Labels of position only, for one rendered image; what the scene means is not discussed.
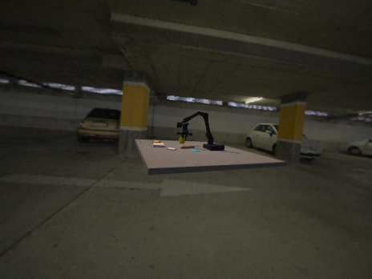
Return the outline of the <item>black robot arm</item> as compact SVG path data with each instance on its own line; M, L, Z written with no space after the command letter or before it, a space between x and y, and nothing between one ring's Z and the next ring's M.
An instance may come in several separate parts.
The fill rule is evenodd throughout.
M203 113L203 112L198 111L196 114L184 118L182 123L177 122L177 126L176 126L176 127L188 128L188 124L189 124L189 123L187 123L187 122L188 122L190 119L192 119L192 118L194 118L194 117L196 117L196 116L198 116L198 115L203 116L204 121L205 121L205 126L206 126L206 131L207 131L207 133L205 133L205 134L206 134L206 136L207 136L207 138L208 138L208 143L207 143L207 144L209 144L209 145L214 145L214 144L213 144L213 140L214 140L214 138L212 137L212 133L210 132L210 128L209 128L209 124L208 124L208 113ZM184 123L185 123L185 124L184 124ZM186 131L182 131L182 134L185 134L185 135L186 135L187 133L188 133L188 130L186 130Z

